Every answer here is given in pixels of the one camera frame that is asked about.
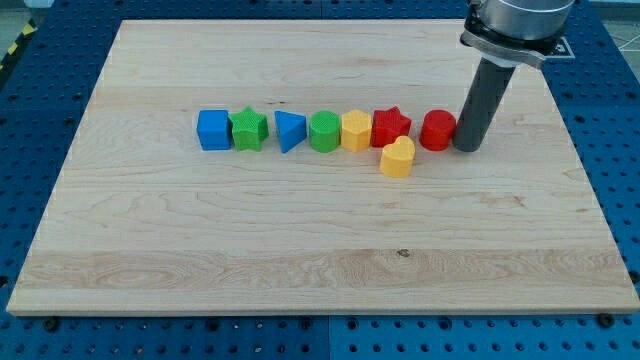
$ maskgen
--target red star block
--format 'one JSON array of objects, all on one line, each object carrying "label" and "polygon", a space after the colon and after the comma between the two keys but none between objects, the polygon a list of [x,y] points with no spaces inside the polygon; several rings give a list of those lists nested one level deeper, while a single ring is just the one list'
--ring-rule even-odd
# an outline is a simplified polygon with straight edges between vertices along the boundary
[{"label": "red star block", "polygon": [[393,144],[398,136],[408,136],[411,119],[402,115],[397,106],[389,110],[373,112],[373,129],[371,130],[371,146],[383,147]]}]

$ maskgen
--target yellow heart block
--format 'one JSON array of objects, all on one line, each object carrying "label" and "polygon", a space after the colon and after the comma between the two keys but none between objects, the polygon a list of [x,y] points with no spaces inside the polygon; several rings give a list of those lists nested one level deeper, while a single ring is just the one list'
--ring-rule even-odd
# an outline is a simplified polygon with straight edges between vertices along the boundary
[{"label": "yellow heart block", "polygon": [[371,115],[361,110],[352,110],[342,115],[343,148],[358,152],[369,148],[371,143]]},{"label": "yellow heart block", "polygon": [[393,144],[382,149],[380,171],[390,177],[403,178],[411,175],[416,146],[408,136],[398,136]]}]

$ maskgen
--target red cylinder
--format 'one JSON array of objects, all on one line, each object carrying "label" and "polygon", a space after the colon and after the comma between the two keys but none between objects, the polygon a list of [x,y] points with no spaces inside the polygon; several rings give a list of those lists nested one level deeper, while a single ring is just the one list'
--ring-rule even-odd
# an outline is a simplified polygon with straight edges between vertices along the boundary
[{"label": "red cylinder", "polygon": [[456,130],[456,118],[445,110],[432,110],[422,123],[420,144],[427,150],[442,151],[449,147]]}]

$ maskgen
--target toy block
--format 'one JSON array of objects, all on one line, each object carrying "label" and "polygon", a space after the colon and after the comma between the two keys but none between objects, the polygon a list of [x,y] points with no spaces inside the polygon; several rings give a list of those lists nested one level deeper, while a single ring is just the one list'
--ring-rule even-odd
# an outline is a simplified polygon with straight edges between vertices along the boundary
[{"label": "toy block", "polygon": [[340,118],[331,111],[319,111],[309,122],[311,147],[318,152],[331,152],[340,145]]},{"label": "toy block", "polygon": [[241,112],[229,115],[229,120],[236,150],[262,150],[262,141],[269,137],[267,115],[257,113],[247,106]]},{"label": "toy block", "polygon": [[276,111],[276,130],[282,153],[287,153],[307,138],[307,118],[304,115]]},{"label": "toy block", "polygon": [[358,152],[369,147],[371,143],[371,115],[361,110],[352,110],[342,115],[342,147]]},{"label": "toy block", "polygon": [[449,147],[456,130],[456,118],[445,110],[432,110],[422,123],[420,144],[431,151],[442,151]]},{"label": "toy block", "polygon": [[382,148],[380,171],[390,177],[403,178],[411,174],[416,147],[408,136],[398,136],[393,144]]},{"label": "toy block", "polygon": [[371,146],[383,147],[396,141],[398,136],[409,135],[411,119],[402,115],[397,106],[389,110],[373,112],[373,129]]},{"label": "toy block", "polygon": [[200,110],[196,132],[202,150],[231,149],[231,124],[227,110]]}]

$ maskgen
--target wood grain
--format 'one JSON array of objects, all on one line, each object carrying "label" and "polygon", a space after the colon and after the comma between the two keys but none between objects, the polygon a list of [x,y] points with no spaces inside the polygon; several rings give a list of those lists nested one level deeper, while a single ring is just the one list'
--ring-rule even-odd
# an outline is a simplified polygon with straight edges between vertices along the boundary
[{"label": "wood grain", "polygon": [[[460,21],[124,21],[8,310],[15,315],[625,313],[640,307],[536,70],[480,151],[279,151],[274,110],[457,115]],[[203,152],[203,108],[267,113]]]}]

